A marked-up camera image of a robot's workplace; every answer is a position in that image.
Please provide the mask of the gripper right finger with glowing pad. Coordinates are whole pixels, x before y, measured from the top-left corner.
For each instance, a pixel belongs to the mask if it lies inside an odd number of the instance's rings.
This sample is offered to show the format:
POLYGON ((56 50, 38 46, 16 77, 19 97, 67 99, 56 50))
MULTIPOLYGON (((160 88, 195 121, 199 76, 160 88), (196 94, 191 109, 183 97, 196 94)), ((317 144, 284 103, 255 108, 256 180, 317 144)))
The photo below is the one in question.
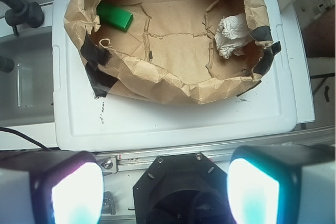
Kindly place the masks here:
POLYGON ((335 223, 335 147, 240 146, 227 196, 237 223, 335 223))

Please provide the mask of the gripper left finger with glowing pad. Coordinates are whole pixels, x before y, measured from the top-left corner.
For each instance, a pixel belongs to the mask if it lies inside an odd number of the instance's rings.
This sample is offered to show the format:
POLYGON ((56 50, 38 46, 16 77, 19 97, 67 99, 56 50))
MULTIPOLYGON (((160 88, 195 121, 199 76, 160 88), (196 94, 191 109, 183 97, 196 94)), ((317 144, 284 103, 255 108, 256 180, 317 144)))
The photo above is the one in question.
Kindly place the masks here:
POLYGON ((1 152, 1 223, 98 223, 103 191, 89 152, 1 152))

